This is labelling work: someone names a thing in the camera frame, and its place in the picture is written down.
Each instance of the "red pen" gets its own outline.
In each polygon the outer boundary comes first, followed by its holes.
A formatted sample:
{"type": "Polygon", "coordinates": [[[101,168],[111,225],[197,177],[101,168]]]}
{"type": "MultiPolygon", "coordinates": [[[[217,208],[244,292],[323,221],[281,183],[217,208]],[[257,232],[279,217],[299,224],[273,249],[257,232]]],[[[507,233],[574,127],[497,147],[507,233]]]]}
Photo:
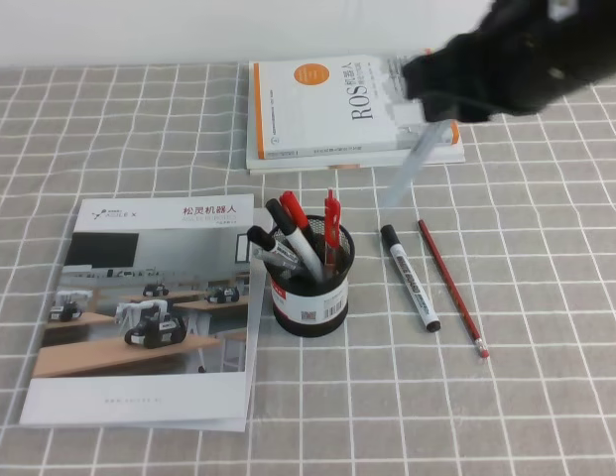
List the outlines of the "red pen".
{"type": "Polygon", "coordinates": [[[309,220],[306,217],[306,214],[301,208],[301,204],[299,203],[295,195],[291,191],[285,191],[283,195],[281,195],[281,197],[279,198],[279,201],[284,206],[284,208],[286,208],[295,224],[304,234],[304,236],[308,240],[309,245],[312,247],[313,250],[316,251],[316,238],[314,237],[314,232],[311,230],[311,227],[309,226],[309,220]]]}
{"type": "Polygon", "coordinates": [[[340,246],[340,202],[330,189],[325,199],[325,272],[329,278],[336,271],[336,253],[340,246]]]}

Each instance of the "black marker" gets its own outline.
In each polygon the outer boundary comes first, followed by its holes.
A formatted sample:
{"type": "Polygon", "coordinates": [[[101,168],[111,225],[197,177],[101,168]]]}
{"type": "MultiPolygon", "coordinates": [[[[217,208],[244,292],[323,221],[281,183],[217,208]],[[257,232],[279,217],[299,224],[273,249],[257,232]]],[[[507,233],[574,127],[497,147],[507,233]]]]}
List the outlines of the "black marker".
{"type": "Polygon", "coordinates": [[[293,251],[288,248],[283,243],[275,240],[272,236],[270,236],[261,226],[251,226],[248,230],[248,239],[253,242],[255,245],[261,246],[264,250],[273,255],[279,255],[285,258],[292,263],[298,264],[301,262],[299,257],[293,253],[293,251]]]}
{"type": "Polygon", "coordinates": [[[425,293],[422,283],[420,283],[418,276],[416,276],[416,272],[409,263],[409,258],[407,258],[407,253],[405,253],[403,245],[400,244],[396,230],[394,230],[394,227],[391,225],[385,225],[380,230],[380,233],[383,235],[383,240],[385,240],[385,244],[389,248],[389,252],[396,262],[396,266],[398,266],[398,270],[403,277],[407,291],[409,291],[409,294],[414,300],[414,304],[418,309],[418,313],[427,331],[438,332],[440,324],[437,314],[435,314],[429,298],[427,297],[427,293],[425,293]]]}
{"type": "Polygon", "coordinates": [[[288,212],[281,206],[277,198],[272,198],[266,203],[266,208],[272,215],[273,220],[279,226],[281,232],[304,261],[309,273],[317,283],[323,282],[323,264],[311,248],[308,240],[301,232],[297,224],[292,220],[288,212]]]}

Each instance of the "red pencil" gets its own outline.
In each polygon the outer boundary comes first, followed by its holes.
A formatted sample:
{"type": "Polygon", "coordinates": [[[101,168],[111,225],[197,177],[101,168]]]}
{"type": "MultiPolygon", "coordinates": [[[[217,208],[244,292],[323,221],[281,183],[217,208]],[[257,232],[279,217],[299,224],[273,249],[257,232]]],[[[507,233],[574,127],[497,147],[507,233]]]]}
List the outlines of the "red pencil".
{"type": "Polygon", "coordinates": [[[439,272],[442,274],[442,277],[444,278],[444,281],[446,282],[446,285],[448,286],[450,295],[453,297],[453,300],[455,301],[455,305],[459,309],[459,312],[462,314],[462,320],[464,322],[464,325],[468,329],[468,332],[470,333],[470,336],[473,339],[473,343],[475,344],[475,347],[477,348],[479,355],[483,357],[484,359],[487,358],[490,355],[488,353],[488,349],[486,348],[486,345],[484,345],[482,336],[479,335],[479,330],[477,330],[477,327],[475,326],[475,322],[473,322],[473,319],[468,313],[468,309],[466,308],[466,304],[464,304],[464,300],[462,299],[462,296],[459,295],[457,286],[453,282],[453,278],[450,276],[450,273],[448,272],[448,268],[444,264],[444,260],[442,259],[442,256],[440,255],[439,250],[437,249],[435,243],[433,242],[433,239],[431,238],[431,233],[429,232],[429,229],[427,228],[423,220],[420,220],[418,222],[418,226],[420,226],[420,231],[423,234],[423,238],[425,239],[427,246],[431,250],[431,254],[433,255],[433,258],[435,259],[435,262],[437,263],[437,267],[439,268],[439,272]]]}

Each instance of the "magazine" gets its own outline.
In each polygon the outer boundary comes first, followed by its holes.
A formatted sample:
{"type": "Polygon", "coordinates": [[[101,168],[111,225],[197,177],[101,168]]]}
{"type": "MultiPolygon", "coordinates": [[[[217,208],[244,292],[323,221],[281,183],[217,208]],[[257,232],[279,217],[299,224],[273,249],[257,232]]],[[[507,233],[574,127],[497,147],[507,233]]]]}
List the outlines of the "magazine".
{"type": "Polygon", "coordinates": [[[243,430],[265,281],[253,202],[85,200],[21,424],[243,430]]]}

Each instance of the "black mesh pen holder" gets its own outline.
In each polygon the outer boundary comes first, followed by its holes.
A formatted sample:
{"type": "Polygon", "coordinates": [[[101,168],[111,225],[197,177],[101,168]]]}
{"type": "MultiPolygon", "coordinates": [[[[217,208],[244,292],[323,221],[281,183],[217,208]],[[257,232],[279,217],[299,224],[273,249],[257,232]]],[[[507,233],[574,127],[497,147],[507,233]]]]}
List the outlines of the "black mesh pen holder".
{"type": "MultiPolygon", "coordinates": [[[[324,218],[308,215],[308,220],[316,238],[316,253],[322,260],[325,253],[324,218]]],[[[279,227],[274,228],[271,235],[292,249],[279,227]]],[[[319,284],[305,274],[265,263],[272,279],[273,313],[288,332],[301,337],[320,337],[332,332],[345,320],[349,308],[347,273],[354,262],[355,249],[351,235],[342,226],[339,245],[334,275],[319,284]]]]}

